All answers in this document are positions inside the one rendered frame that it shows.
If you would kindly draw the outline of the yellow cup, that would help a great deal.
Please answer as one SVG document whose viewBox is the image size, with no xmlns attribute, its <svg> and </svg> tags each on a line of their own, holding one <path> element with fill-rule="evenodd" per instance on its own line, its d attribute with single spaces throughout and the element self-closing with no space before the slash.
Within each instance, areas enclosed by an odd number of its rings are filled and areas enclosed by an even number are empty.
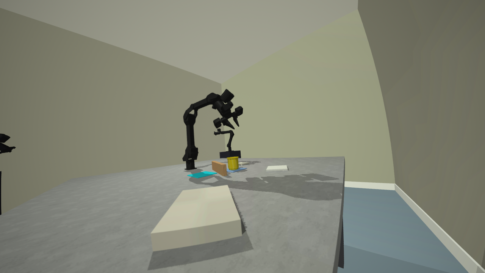
<svg viewBox="0 0 485 273">
<path fill-rule="evenodd" d="M 228 169 L 229 170 L 236 170 L 238 169 L 238 158 L 239 157 L 228 157 Z"/>
</svg>

